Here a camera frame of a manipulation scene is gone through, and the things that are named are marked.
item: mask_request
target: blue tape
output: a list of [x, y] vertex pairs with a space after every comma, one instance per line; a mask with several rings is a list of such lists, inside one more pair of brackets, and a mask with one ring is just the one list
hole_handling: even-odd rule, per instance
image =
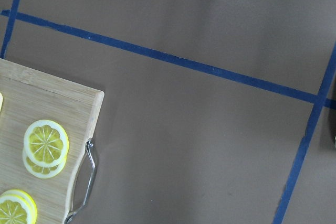
[[324, 73], [324, 77], [322, 80], [322, 84], [320, 86], [319, 93], [317, 95], [316, 102], [314, 103], [314, 106], [311, 110], [311, 114], [309, 116], [308, 123], [307, 123], [306, 134], [302, 138], [301, 143], [299, 145], [299, 149], [295, 156], [294, 163], [290, 171], [285, 190], [281, 197], [281, 201], [277, 209], [277, 212], [275, 214], [275, 217], [273, 219], [273, 224], [281, 224], [283, 221], [283, 218], [285, 216], [295, 184], [298, 180], [298, 177], [299, 177], [302, 165], [303, 165], [303, 161], [305, 160], [304, 158], [307, 154], [309, 144], [311, 142], [318, 119], [320, 117], [322, 108], [327, 103], [331, 102], [331, 100], [329, 99], [327, 100], [327, 95], [328, 95], [328, 91], [330, 89], [330, 85], [332, 83], [333, 77], [335, 75], [335, 71], [336, 71], [336, 44], [334, 45], [334, 49], [332, 51], [327, 69]]
[[[8, 17], [10, 16], [10, 11], [3, 10], [1, 12], [1, 15]], [[246, 84], [252, 87], [264, 89], [264, 90], [271, 91], [277, 94], [282, 94], [287, 97], [299, 99], [301, 101], [315, 103], [316, 98], [317, 98], [315, 94], [289, 88], [289, 87], [275, 84], [272, 82], [260, 80], [254, 77], [249, 77], [244, 74], [235, 73], [235, 72], [228, 71], [225, 69], [216, 68], [216, 67], [202, 64], [202, 63], [199, 63], [193, 60], [187, 60], [187, 59], [180, 58], [174, 55], [166, 54], [164, 52], [156, 51], [150, 48], [141, 47], [135, 44], [125, 42], [125, 41], [121, 41], [121, 40], [113, 39], [107, 36], [91, 33], [89, 31], [85, 31], [82, 29], [78, 29], [78, 28], [74, 28], [74, 27], [70, 27], [66, 25], [56, 24], [56, 23], [47, 21], [45, 19], [34, 17], [31, 15], [17, 13], [16, 18], [18, 20], [28, 22], [34, 25], [38, 25], [42, 27], [49, 27], [51, 29], [54, 29], [56, 31], [59, 31], [65, 34], [70, 34], [70, 35], [80, 37], [83, 39], [88, 39], [91, 41], [102, 43], [104, 45], [116, 47], [122, 50], [144, 55], [144, 56], [147, 56], [153, 59], [162, 60], [165, 62], [169, 62], [175, 65], [181, 66], [181, 67], [193, 69], [193, 70], [200, 71], [203, 73], [208, 73], [213, 76], [218, 76], [218, 77], [221, 77], [227, 80], [243, 83], [243, 84]]]
[[8, 19], [8, 22], [7, 22], [6, 33], [5, 33], [5, 37], [4, 37], [2, 47], [1, 47], [1, 51], [0, 51], [0, 58], [2, 58], [2, 59], [5, 58], [7, 47], [8, 47], [9, 41], [11, 40], [11, 36], [12, 36], [13, 28], [14, 28], [14, 23], [15, 23], [15, 20], [16, 20], [16, 14], [17, 14], [17, 10], [18, 10], [18, 7], [19, 7], [19, 3], [20, 3], [20, 0], [13, 0], [12, 7], [10, 8], [11, 12], [10, 12], [9, 19]]

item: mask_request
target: tray handle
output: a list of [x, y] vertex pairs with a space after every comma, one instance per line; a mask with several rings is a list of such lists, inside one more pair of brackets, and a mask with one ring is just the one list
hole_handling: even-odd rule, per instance
[[77, 208], [76, 210], [72, 210], [71, 212], [69, 212], [68, 216], [65, 218], [64, 224], [70, 223], [72, 221], [73, 217], [80, 210], [82, 210], [88, 202], [89, 196], [90, 196], [91, 191], [92, 191], [93, 182], [94, 182], [94, 179], [96, 178], [96, 173], [97, 173], [97, 165], [96, 165], [97, 162], [95, 161], [95, 159], [92, 155], [93, 149], [94, 149], [94, 144], [93, 144], [92, 138], [90, 138], [85, 143], [85, 152], [86, 152], [86, 155], [90, 159], [91, 167], [92, 167], [92, 172], [91, 172], [91, 176], [90, 176], [90, 179], [89, 179], [88, 188], [86, 189], [86, 193], [85, 193], [85, 197], [84, 197], [82, 205], [79, 208]]

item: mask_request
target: wooden tray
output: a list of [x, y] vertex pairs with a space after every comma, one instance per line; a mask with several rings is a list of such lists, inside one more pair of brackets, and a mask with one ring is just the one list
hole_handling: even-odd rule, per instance
[[[37, 224], [63, 224], [72, 208], [73, 187], [85, 153], [85, 142], [96, 127], [104, 93], [50, 74], [0, 59], [0, 194], [22, 189], [35, 200]], [[61, 124], [69, 137], [64, 170], [39, 179], [22, 162], [23, 136], [34, 121]]]

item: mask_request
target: gray floor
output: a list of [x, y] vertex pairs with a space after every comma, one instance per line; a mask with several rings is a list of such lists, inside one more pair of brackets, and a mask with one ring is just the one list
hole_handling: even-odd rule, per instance
[[[19, 12], [313, 94], [336, 38], [334, 0], [21, 0]], [[106, 94], [98, 177], [73, 223], [272, 223], [312, 104], [18, 20], [6, 59]], [[334, 222], [335, 120], [323, 110], [283, 223]]]

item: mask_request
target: cutting board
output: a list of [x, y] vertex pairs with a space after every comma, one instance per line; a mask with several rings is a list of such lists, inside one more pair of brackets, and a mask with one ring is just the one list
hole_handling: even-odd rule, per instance
[[[96, 127], [104, 93], [0, 59], [0, 194], [22, 189], [35, 200], [37, 224], [63, 224], [72, 208], [73, 188]], [[69, 137], [64, 170], [54, 178], [31, 175], [22, 162], [23, 136], [33, 122], [58, 122]]]

